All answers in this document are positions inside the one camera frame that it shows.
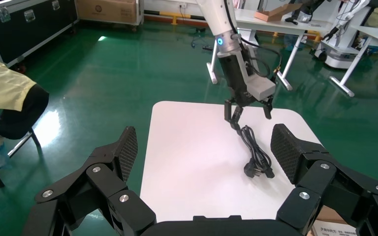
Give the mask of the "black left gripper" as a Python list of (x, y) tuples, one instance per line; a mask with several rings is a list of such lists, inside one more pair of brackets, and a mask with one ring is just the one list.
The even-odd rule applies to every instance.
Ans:
[[(264, 87), (260, 84), (264, 78), (259, 77), (253, 66), (249, 53), (219, 53), (224, 78), (231, 93), (231, 99), (224, 101), (224, 120), (230, 123), (234, 130), (241, 130), (239, 119), (243, 107), (256, 101), (263, 104), (265, 117), (272, 119), (273, 97), (265, 99)], [(232, 112), (232, 103), (236, 103)]]

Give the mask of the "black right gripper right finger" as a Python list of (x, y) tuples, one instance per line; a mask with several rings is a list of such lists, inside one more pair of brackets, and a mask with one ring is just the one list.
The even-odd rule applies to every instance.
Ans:
[(321, 144), (296, 138), (276, 124), (271, 151), (294, 189), (276, 219), (305, 235), (323, 207), (359, 236), (378, 236), (378, 180), (340, 164)]

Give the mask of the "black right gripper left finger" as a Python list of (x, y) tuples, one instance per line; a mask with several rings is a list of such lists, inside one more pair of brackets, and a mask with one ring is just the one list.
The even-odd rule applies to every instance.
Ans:
[(78, 170), (37, 193), (23, 235), (70, 236), (95, 210), (117, 234), (142, 235), (157, 220), (127, 186), (137, 154), (136, 130), (128, 126), (116, 142), (95, 148)]

